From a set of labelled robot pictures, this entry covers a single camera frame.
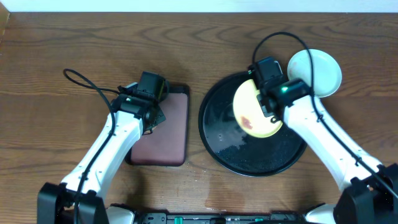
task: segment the wood grain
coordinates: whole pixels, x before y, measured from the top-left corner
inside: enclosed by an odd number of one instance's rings
[[[60,182],[105,122],[101,98],[66,80],[64,68],[107,88],[137,81],[143,70],[191,87],[184,165],[123,164],[107,205],[266,213],[336,203],[337,186],[310,149],[281,174],[250,178],[217,164],[199,137],[205,93],[245,70],[260,39],[280,30],[337,59],[343,83],[326,108],[365,150],[387,165],[398,161],[396,14],[15,13],[0,46],[0,222],[35,223],[41,186]],[[299,50],[274,38],[259,56],[285,68]]]

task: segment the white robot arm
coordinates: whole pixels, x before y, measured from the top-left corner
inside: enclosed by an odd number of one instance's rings
[[[365,152],[351,137],[336,123],[323,107],[318,97],[315,103],[323,120],[332,131],[375,172],[378,165],[382,164],[378,159]],[[356,164],[355,159],[348,154],[343,146],[330,134],[330,132],[319,122],[312,106],[311,97],[304,96],[286,106],[284,110],[284,123],[293,129],[311,147],[319,159],[324,163],[340,191],[351,185],[354,177],[363,180],[371,174],[361,165]]]
[[[115,119],[116,129],[114,134],[91,166],[90,173],[88,173],[83,190],[81,191],[83,194],[86,194],[89,190],[94,190],[97,196],[103,198],[103,200],[105,200],[108,188],[124,157],[134,143],[140,139],[143,132],[142,119],[137,119],[132,113],[118,111],[115,113]],[[111,126],[112,119],[109,114],[105,127],[86,156],[61,181],[61,183],[67,184],[66,188],[68,190],[77,191],[81,174],[100,148],[100,145],[108,137]]]

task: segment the white wall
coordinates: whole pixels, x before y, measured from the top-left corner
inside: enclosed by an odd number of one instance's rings
[[[398,0],[0,0],[10,12],[398,12]]]

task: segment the red stain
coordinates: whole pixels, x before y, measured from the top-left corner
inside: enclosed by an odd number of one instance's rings
[[[251,126],[250,120],[248,120],[248,119],[245,118],[244,116],[242,116],[241,118],[242,118],[242,124],[243,124],[243,126],[244,126],[245,128],[248,128],[248,129],[252,129],[252,128],[253,128],[253,126]]]

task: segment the green connector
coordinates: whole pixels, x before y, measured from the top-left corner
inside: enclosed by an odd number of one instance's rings
[[[174,218],[174,224],[182,224],[183,219],[182,217],[175,217]]]

